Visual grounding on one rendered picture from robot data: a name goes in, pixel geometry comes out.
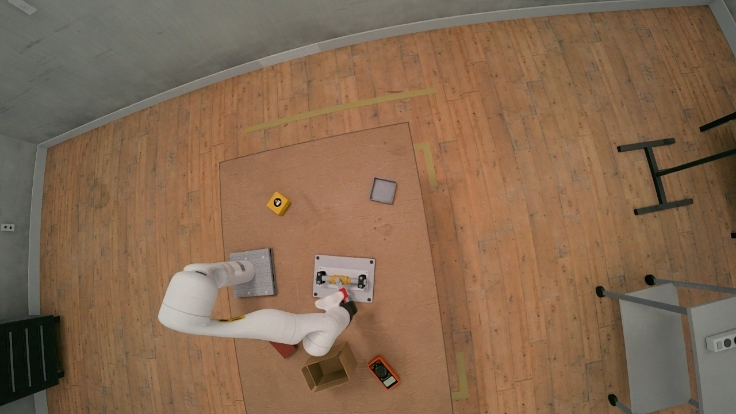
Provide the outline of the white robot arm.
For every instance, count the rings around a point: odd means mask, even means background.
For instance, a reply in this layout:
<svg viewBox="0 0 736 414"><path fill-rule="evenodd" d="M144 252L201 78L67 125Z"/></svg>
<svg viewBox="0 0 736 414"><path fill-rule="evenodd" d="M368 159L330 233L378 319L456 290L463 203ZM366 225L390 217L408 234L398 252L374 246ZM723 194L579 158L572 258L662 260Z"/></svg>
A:
<svg viewBox="0 0 736 414"><path fill-rule="evenodd" d="M328 353L346 325L338 311L294 314L261 309L224 320L210 318L218 288L245 283L254 275L254 266L249 261L187 265L169 283L158 314L159 322L191 335L268 340L287 345L296 345L304 338L304 349L310 355L320 357Z"/></svg>

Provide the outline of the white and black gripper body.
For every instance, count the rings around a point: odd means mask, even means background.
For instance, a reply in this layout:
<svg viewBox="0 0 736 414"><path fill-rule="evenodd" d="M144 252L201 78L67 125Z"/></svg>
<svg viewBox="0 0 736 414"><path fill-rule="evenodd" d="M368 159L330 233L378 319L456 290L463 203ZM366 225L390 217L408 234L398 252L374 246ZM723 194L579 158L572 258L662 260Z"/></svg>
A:
<svg viewBox="0 0 736 414"><path fill-rule="evenodd" d="M337 292L337 293L329 294L328 296L325 296L324 298L321 298L319 300L316 300L315 305L316 305L316 308L324 309L326 312L328 311L340 312L346 321L345 328L347 328L347 325L350 325L353 315L355 315L358 310L357 310L357 305L355 305L353 301L348 301L347 303L341 303L343 298L344 298L344 294L342 292ZM345 330L345 328L343 330Z"/></svg>

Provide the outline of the dark red rectangular block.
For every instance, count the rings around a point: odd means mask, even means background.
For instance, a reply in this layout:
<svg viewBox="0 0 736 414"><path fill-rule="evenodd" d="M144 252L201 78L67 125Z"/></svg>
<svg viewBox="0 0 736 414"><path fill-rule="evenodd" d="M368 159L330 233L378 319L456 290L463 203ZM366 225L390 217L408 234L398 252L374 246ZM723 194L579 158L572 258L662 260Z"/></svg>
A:
<svg viewBox="0 0 736 414"><path fill-rule="evenodd" d="M269 343L273 345L273 347L279 352L280 355L283 356L284 359L286 359L298 347L298 345L288 345L272 341L269 341Z"/></svg>

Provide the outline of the brown cardboard box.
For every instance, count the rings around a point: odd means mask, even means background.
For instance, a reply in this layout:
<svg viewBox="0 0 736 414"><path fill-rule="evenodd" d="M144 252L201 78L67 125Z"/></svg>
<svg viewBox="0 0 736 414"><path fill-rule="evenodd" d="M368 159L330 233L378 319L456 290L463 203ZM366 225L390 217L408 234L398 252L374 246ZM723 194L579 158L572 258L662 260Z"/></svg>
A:
<svg viewBox="0 0 736 414"><path fill-rule="evenodd" d="M307 385L311 389L316 386L316 392L320 392L348 383L356 368L357 360L346 341L331 347L323 356L311 355L301 371Z"/></svg>

